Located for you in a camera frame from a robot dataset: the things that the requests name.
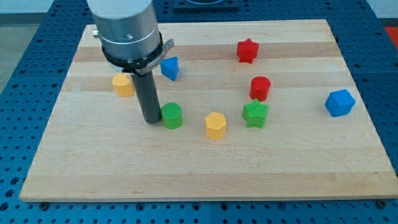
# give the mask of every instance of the green cylinder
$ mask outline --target green cylinder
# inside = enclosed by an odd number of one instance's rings
[[[177,129],[182,125],[181,107],[176,103],[167,103],[162,108],[163,123],[166,128]]]

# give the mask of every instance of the green star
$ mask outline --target green star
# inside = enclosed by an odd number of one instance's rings
[[[257,99],[244,105],[242,117],[248,122],[248,128],[263,128],[267,119],[268,109],[268,105],[263,105]]]

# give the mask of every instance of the wood grain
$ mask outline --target wood grain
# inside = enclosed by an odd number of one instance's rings
[[[174,38],[171,82],[154,70],[160,104],[177,102],[183,126],[142,119],[136,96],[112,89],[116,73],[87,26],[20,198],[27,202],[324,200],[398,197],[398,180],[324,20],[159,24]],[[260,43],[239,64],[236,43]],[[241,118],[250,81],[272,82],[264,129]],[[331,91],[355,98],[332,118]],[[204,117],[226,116],[227,135],[206,138]]]

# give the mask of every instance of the green block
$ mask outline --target green block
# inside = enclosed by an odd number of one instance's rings
[[[269,106],[260,103],[257,99],[243,106],[242,117],[248,122],[248,128],[263,128],[267,119]]]
[[[162,119],[166,128],[177,129],[181,127],[181,107],[176,103],[167,103],[162,108]]]

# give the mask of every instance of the red cylinder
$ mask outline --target red cylinder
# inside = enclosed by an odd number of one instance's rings
[[[271,82],[266,77],[255,77],[251,80],[250,98],[264,101],[268,98]]]

